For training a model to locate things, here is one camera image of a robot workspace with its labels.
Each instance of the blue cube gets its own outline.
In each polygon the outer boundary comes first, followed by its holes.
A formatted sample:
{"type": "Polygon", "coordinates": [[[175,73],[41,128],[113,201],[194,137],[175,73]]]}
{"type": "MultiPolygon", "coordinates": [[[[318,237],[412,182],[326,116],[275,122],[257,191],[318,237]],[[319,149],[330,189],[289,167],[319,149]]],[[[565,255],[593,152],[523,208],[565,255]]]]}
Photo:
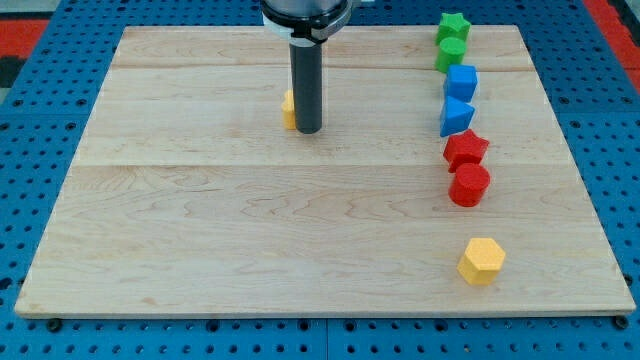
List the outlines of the blue cube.
{"type": "Polygon", "coordinates": [[[444,82],[444,95],[469,102],[478,85],[476,67],[471,65],[450,65],[444,82]]]}
{"type": "Polygon", "coordinates": [[[440,136],[445,137],[467,130],[475,111],[476,109],[467,103],[451,96],[445,97],[440,113],[440,136]]]}

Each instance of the toy block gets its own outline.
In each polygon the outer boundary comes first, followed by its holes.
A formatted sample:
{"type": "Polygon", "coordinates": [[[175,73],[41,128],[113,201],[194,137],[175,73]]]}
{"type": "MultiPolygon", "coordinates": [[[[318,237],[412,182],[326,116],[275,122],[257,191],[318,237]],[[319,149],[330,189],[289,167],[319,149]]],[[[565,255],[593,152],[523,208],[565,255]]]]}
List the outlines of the toy block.
{"type": "Polygon", "coordinates": [[[293,90],[289,89],[284,93],[282,108],[282,124],[287,130],[296,129],[296,113],[293,106],[293,90]]]}
{"type": "Polygon", "coordinates": [[[471,65],[450,65],[444,81],[444,95],[469,102],[478,85],[476,67],[471,65]]]}
{"type": "Polygon", "coordinates": [[[446,74],[449,65],[462,64],[464,54],[467,52],[467,44],[455,37],[448,37],[440,42],[438,57],[436,58],[436,70],[446,74]]]}
{"type": "Polygon", "coordinates": [[[442,13],[438,34],[436,35],[436,45],[448,37],[455,37],[462,41],[467,41],[471,29],[471,23],[467,21],[462,13],[447,14],[442,13]]]}
{"type": "Polygon", "coordinates": [[[490,285],[502,269],[506,253],[492,238],[472,238],[458,263],[469,285],[490,285]]]}
{"type": "Polygon", "coordinates": [[[490,183],[491,175],[487,169],[478,164],[462,164],[456,169],[449,187],[449,198],[460,206],[476,206],[490,183]]]}
{"type": "Polygon", "coordinates": [[[460,135],[451,135],[443,153],[449,162],[449,172],[456,172],[462,164],[479,164],[488,147],[489,141],[477,136],[471,129],[460,135]]]}
{"type": "Polygon", "coordinates": [[[446,96],[440,113],[440,136],[445,137],[467,130],[475,111],[473,106],[446,96]]]}

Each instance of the blue pegboard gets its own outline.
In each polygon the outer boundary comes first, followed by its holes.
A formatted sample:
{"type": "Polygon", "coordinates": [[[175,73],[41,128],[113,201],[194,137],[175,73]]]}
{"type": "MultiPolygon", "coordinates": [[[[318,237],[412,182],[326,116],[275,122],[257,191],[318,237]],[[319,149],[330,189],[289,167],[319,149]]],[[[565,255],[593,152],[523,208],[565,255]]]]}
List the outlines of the blue pegboard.
{"type": "MultiPolygon", "coordinates": [[[[519,25],[632,293],[640,288],[640,99],[572,0],[377,0],[352,24],[519,25]]],[[[20,284],[126,25],[261,25],[257,0],[63,0],[0,107],[0,357],[640,358],[640,317],[27,321],[20,284]]]]}

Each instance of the yellow block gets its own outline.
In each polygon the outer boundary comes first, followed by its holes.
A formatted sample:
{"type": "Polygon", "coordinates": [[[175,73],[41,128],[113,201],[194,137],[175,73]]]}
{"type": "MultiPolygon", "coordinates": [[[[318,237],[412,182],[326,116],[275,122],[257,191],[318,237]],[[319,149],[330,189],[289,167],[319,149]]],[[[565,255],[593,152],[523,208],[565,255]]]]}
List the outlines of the yellow block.
{"type": "Polygon", "coordinates": [[[287,130],[296,129],[296,113],[293,107],[293,90],[289,89],[284,93],[282,103],[282,124],[287,130]]]}
{"type": "Polygon", "coordinates": [[[472,238],[458,263],[458,272],[470,285],[489,285],[502,269],[505,256],[492,238],[472,238]]]}

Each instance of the green block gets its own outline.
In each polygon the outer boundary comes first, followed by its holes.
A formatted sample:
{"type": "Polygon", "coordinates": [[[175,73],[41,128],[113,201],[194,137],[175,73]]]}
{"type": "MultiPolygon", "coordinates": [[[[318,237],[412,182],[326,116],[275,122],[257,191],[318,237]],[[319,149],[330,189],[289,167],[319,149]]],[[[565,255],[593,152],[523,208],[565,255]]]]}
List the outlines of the green block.
{"type": "Polygon", "coordinates": [[[449,65],[462,64],[464,53],[467,52],[467,44],[458,38],[448,37],[440,42],[436,69],[441,73],[447,73],[449,65]]]}
{"type": "Polygon", "coordinates": [[[462,41],[467,41],[469,29],[471,29],[471,23],[462,16],[462,13],[442,13],[438,34],[436,35],[436,45],[439,45],[443,39],[448,37],[456,37],[462,41]]]}

